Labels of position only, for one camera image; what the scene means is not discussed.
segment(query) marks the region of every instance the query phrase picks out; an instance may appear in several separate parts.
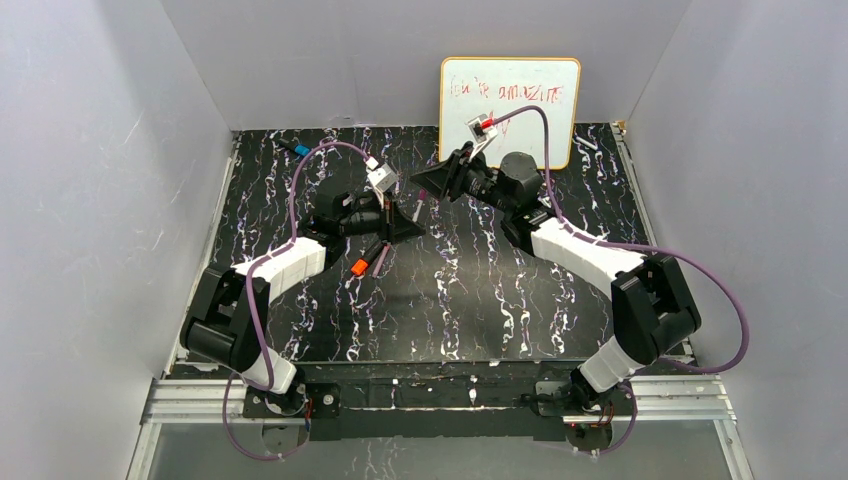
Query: purple cable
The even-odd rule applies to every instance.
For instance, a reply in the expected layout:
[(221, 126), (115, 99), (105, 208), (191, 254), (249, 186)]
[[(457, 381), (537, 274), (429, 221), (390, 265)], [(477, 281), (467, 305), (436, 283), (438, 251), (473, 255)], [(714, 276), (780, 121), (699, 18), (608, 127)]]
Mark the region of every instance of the purple cable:
[(238, 443), (238, 440), (236, 440), (235, 435), (233, 435), (233, 431), (230, 430), (230, 423), (227, 421), (227, 397), (230, 396), (230, 387), (233, 384), (234, 378), (236, 378), (235, 372), (230, 374), (230, 378), (227, 379), (227, 386), (224, 387), (224, 403), (223, 403), (223, 414), (222, 414), (223, 416), (222, 416), (222, 418), (224, 420), (224, 431), (227, 433), (227, 438), (230, 439), (230, 443), (233, 444), (233, 447), (235, 447), (235, 449), (238, 450), (239, 453), (241, 453), (242, 455), (244, 455), (248, 458), (252, 458), (254, 460), (259, 460), (261, 462), (275, 462), (277, 460), (282, 460), (283, 458), (286, 458), (290, 455), (294, 455), (295, 453), (300, 451), (300, 449), (303, 448), (303, 446), (306, 445), (307, 442), (309, 442), (309, 437), (307, 437), (306, 441), (304, 441), (300, 445), (294, 447), (293, 449), (289, 450), (288, 452), (278, 453), (276, 455), (258, 455), (258, 454), (255, 454), (255, 453), (247, 450), (246, 448), (242, 447), (241, 444)]
[(265, 341), (265, 332), (262, 331), (262, 325), (259, 323), (259, 311), (256, 308), (256, 298), (253, 295), (253, 274), (256, 272), (256, 269), (261, 267), (268, 260), (280, 255), (281, 253), (285, 253), (294, 246), (295, 240), (297, 240), (297, 214), (295, 212), (295, 203), (294, 196), (297, 189), (297, 178), (300, 176), (300, 172), (303, 170), (303, 167), (306, 163), (315, 156), (321, 150), (325, 150), (330, 147), (348, 147), (362, 156), (364, 160), (368, 160), (368, 154), (362, 151), (359, 147), (355, 145), (351, 145), (346, 142), (327, 142), (318, 145), (313, 148), (306, 154), (301, 160), (300, 163), (297, 164), (297, 168), (294, 171), (294, 175), (292, 175), (292, 184), (289, 189), (289, 198), (288, 198), (288, 206), (289, 206), (289, 224), (292, 226), (292, 236), (289, 238), (289, 241), (285, 243), (280, 248), (276, 250), (272, 250), (271, 252), (259, 257), (253, 264), (250, 265), (250, 268), (247, 269), (247, 275), (245, 275), (246, 283), (247, 283), (247, 303), (250, 306), (250, 318), (253, 320), (253, 328), (256, 330), (256, 337), (259, 339), (259, 350), (262, 352), (262, 358), (265, 360), (265, 368), (268, 369), (268, 385), (258, 385), (255, 382), (251, 382), (247, 380), (246, 383), (253, 388), (258, 388), (259, 390), (270, 390), (274, 387), (274, 368), (271, 365), (271, 356), (268, 354), (268, 343)]
[(672, 257), (683, 260), (684, 262), (686, 262), (689, 265), (698, 269), (698, 271), (700, 271), (701, 273), (706, 275), (707, 278), (712, 280), (712, 282), (715, 283), (716, 286), (719, 289), (721, 289), (721, 291), (725, 294), (725, 296), (727, 296), (727, 299), (730, 300), (730, 303), (731, 303), (731, 305), (733, 305), (733, 308), (736, 309), (736, 314), (739, 316), (739, 326), (742, 329), (742, 341), (739, 344), (739, 350), (736, 352), (736, 355), (729, 362), (727, 362), (723, 365), (719, 365), (717, 367), (695, 367), (695, 366), (692, 366), (692, 365), (687, 365), (685, 363), (678, 362), (676, 360), (667, 359), (667, 358), (660, 358), (659, 361), (666, 363), (666, 364), (669, 364), (669, 365), (673, 365), (675, 367), (678, 367), (680, 369), (683, 369), (683, 370), (686, 370), (686, 371), (689, 371), (689, 372), (692, 372), (692, 373), (702, 373), (702, 374), (721, 373), (721, 372), (729, 370), (729, 369), (735, 367), (736, 365), (738, 365), (739, 362), (741, 362), (742, 359), (745, 357), (745, 354), (748, 352), (750, 328), (748, 326), (748, 317), (745, 315), (745, 310), (742, 307), (742, 303), (739, 301), (739, 298), (733, 292), (730, 291), (730, 287), (728, 287), (720, 278), (718, 278), (718, 276), (716, 276), (707, 267), (705, 267), (701, 263), (695, 261), (694, 259), (692, 259), (692, 258), (690, 258), (686, 255), (683, 255), (682, 253), (675, 252), (673, 250), (669, 250), (669, 249), (662, 248), (662, 247), (652, 246), (652, 245), (638, 245), (638, 244), (632, 244), (632, 243), (607, 242), (607, 241), (604, 241), (604, 240), (599, 240), (599, 239), (592, 237), (590, 235), (587, 235), (587, 234), (583, 233), (582, 231), (580, 231), (579, 229), (577, 229), (576, 227), (574, 227), (574, 225), (572, 225), (571, 222), (569, 222), (568, 219), (565, 218), (565, 216), (562, 214), (562, 209), (560, 209), (560, 206), (556, 201), (556, 197), (554, 196), (553, 182), (551, 182), (551, 163), (550, 163), (550, 152), (549, 152), (548, 117), (545, 115), (545, 112), (541, 108), (537, 107), (536, 105), (527, 105), (525, 107), (521, 107), (517, 110), (514, 110), (510, 113), (507, 113), (503, 117), (494, 119), (494, 121), (492, 122), (492, 126), (495, 126), (495, 125), (497, 125), (497, 124), (499, 124), (499, 123), (501, 123), (505, 120), (508, 120), (508, 119), (518, 115), (519, 113), (523, 113), (523, 112), (526, 112), (528, 110), (535, 110), (539, 113), (539, 115), (542, 116), (542, 125), (543, 125), (544, 131), (545, 131), (545, 149), (544, 149), (544, 151), (545, 151), (545, 188), (547, 189), (548, 198), (551, 201), (551, 206), (553, 207), (554, 212), (556, 213), (557, 219), (559, 219), (559, 222), (562, 224), (562, 228), (565, 229), (566, 232), (577, 237), (580, 240), (583, 240), (584, 242), (597, 243), (597, 245), (599, 245), (601, 247), (621, 248), (621, 249), (625, 249), (625, 250), (633, 250), (633, 251), (637, 251), (637, 252), (646, 252), (646, 253), (658, 252), (658, 253), (662, 253), (664, 255), (671, 255)]
[[(285, 243), (282, 247), (279, 247), (275, 250), (268, 252), (267, 254), (259, 257), (253, 264), (250, 265), (250, 268), (247, 269), (247, 274), (245, 275), (246, 284), (247, 284), (247, 303), (250, 306), (250, 318), (253, 320), (253, 328), (256, 331), (256, 338), (259, 341), (259, 350), (262, 353), (262, 358), (265, 360), (265, 368), (268, 369), (268, 385), (259, 385), (255, 382), (245, 379), (245, 383), (252, 386), (253, 388), (257, 388), (259, 390), (270, 390), (274, 387), (274, 368), (271, 365), (271, 355), (268, 353), (268, 343), (265, 341), (265, 332), (262, 331), (262, 325), (259, 323), (259, 310), (256, 308), (256, 298), (253, 295), (253, 274), (256, 272), (256, 269), (261, 267), (268, 260), (280, 255), (281, 253), (285, 253), (294, 246), (295, 240), (297, 240), (297, 214), (295, 212), (295, 202), (294, 196), (297, 189), (297, 178), (300, 176), (300, 172), (303, 170), (303, 167), (306, 163), (315, 156), (321, 150), (325, 150), (330, 147), (347, 147), (358, 153), (362, 156), (363, 160), (368, 160), (368, 154), (362, 151), (361, 148), (351, 145), (346, 142), (326, 142), (321, 143), (317, 147), (313, 148), (306, 154), (301, 160), (300, 163), (297, 164), (297, 168), (294, 171), (294, 175), (292, 175), (292, 183), (289, 189), (289, 198), (288, 198), (288, 206), (289, 206), (289, 224), (292, 226), (292, 236), (289, 238), (289, 241)], [(297, 449), (292, 450), (289, 453), (280, 456), (268, 457), (264, 455), (256, 455), (254, 453), (248, 452), (244, 447), (239, 445), (238, 441), (236, 441), (232, 432), (230, 431), (229, 424), (227, 423), (227, 394), (230, 392), (230, 385), (232, 384), (235, 373), (230, 375), (230, 379), (227, 381), (227, 387), (224, 390), (224, 408), (223, 408), (223, 417), (224, 417), (224, 429), (227, 432), (227, 437), (230, 439), (230, 443), (233, 444), (236, 450), (241, 452), (242, 454), (253, 458), (255, 460), (263, 460), (263, 461), (271, 461), (277, 460), (279, 458), (284, 458), (291, 453), (297, 451)]]
[(622, 435), (614, 445), (599, 451), (599, 455), (612, 453), (616, 451), (618, 447), (624, 445), (624, 442), (626, 442), (627, 439), (630, 438), (630, 434), (633, 433), (633, 427), (636, 426), (636, 415), (639, 413), (639, 407), (636, 405), (636, 394), (633, 393), (633, 387), (630, 385), (630, 382), (624, 382), (618, 385), (618, 389), (624, 392), (625, 395), (630, 395), (630, 405), (633, 407), (633, 414), (630, 416), (630, 422), (627, 424), (627, 430), (624, 431), (624, 435)]

